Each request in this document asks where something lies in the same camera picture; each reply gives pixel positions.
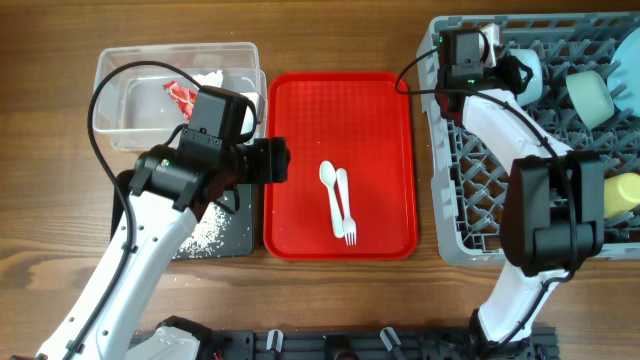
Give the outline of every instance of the red placemat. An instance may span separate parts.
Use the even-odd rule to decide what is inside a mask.
[[[392,73],[288,73],[271,84],[267,134],[286,137],[291,151],[288,180],[265,187],[264,242],[273,255],[376,260],[415,249],[411,116],[395,80]],[[355,246],[333,236],[319,177],[324,160],[347,170]],[[336,194],[340,202],[337,185]]]

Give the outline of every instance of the fork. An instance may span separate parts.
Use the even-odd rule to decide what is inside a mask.
[[[344,239],[347,246],[356,244],[356,222],[351,218],[351,209],[349,209],[349,180],[347,178],[347,170],[338,169],[336,171],[338,177],[338,190],[340,191],[340,201],[342,201],[342,211],[344,212],[344,221],[342,228],[344,229]]]

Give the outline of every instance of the wooden surface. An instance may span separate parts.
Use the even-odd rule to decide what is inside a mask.
[[[42,5],[0,7],[0,358],[35,354],[107,246],[112,188],[86,135],[103,49],[251,41],[269,81],[286,71],[398,72],[438,15],[640,9],[631,0],[36,2]],[[417,87],[415,73],[409,83]],[[418,108],[416,98],[420,244],[409,259],[286,263],[261,247],[249,258],[173,263],[139,328],[169,315],[256,331],[465,325],[499,268],[451,267],[440,259],[429,129]],[[134,154],[100,142],[116,172],[133,166]],[[640,263],[588,261],[538,320],[558,328],[565,359],[637,358]]]

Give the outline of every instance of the cup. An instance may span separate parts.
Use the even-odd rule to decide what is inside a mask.
[[[602,77],[593,70],[567,76],[569,97],[589,130],[613,116],[613,99]]]
[[[520,62],[531,68],[533,77],[529,81],[524,92],[516,95],[516,102],[520,106],[531,104],[540,99],[542,96],[542,67],[540,66],[540,58],[534,50],[529,49],[511,49],[511,55],[515,56]],[[524,79],[527,73],[520,70],[520,76]]]

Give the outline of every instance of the clear plastic bin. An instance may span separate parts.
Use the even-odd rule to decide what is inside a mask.
[[[94,84],[115,68],[132,61],[155,60],[189,75],[222,70],[222,87],[238,93],[256,92],[258,126],[254,137],[264,137],[267,86],[260,70],[258,49],[252,43],[152,45],[106,49],[100,54]],[[104,87],[93,115],[93,129],[111,138],[113,148],[144,151],[167,140],[186,122],[178,106],[163,89],[171,80],[195,87],[180,75],[156,66],[140,66],[116,75]]]

